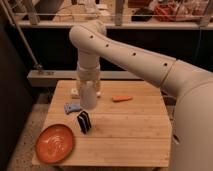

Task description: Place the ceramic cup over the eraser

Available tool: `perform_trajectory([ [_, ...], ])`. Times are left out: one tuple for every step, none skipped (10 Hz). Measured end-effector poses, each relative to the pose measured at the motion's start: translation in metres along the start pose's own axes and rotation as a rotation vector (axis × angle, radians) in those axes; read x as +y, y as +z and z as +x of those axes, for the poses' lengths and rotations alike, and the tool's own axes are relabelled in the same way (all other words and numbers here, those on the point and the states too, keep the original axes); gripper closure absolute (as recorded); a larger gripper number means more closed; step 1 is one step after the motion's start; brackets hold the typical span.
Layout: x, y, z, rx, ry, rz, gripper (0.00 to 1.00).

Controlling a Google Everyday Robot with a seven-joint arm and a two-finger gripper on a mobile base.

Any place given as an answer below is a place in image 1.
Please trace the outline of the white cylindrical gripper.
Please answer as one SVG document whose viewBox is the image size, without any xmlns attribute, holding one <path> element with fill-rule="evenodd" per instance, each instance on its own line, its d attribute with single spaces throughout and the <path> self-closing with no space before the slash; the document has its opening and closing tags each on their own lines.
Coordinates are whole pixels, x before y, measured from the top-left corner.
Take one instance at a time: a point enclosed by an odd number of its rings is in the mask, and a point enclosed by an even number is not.
<svg viewBox="0 0 213 171">
<path fill-rule="evenodd" d="M 97 94 L 96 94 L 96 89 L 95 89 L 94 83 L 92 81 L 87 81 L 85 84 L 83 84 L 81 86 L 80 105 L 85 110 L 92 110 L 96 107 Z M 86 134 L 87 130 L 90 130 L 90 128 L 92 126 L 91 126 L 89 114 L 86 111 L 83 111 L 82 115 L 84 116 L 84 120 L 80 115 L 77 116 L 77 120 L 78 120 L 79 126 L 81 128 L 81 132 L 83 134 Z"/>
</svg>

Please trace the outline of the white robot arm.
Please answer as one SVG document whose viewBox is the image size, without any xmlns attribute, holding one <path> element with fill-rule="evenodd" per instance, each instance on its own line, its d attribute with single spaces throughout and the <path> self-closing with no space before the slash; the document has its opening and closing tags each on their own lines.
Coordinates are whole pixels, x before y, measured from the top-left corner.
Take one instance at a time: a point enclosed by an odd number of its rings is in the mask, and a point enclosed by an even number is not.
<svg viewBox="0 0 213 171">
<path fill-rule="evenodd" d="M 93 20 L 74 25 L 77 89 L 83 108 L 96 106 L 101 57 L 176 99 L 169 171 L 213 171 L 213 73 L 175 58 L 114 41 Z"/>
</svg>

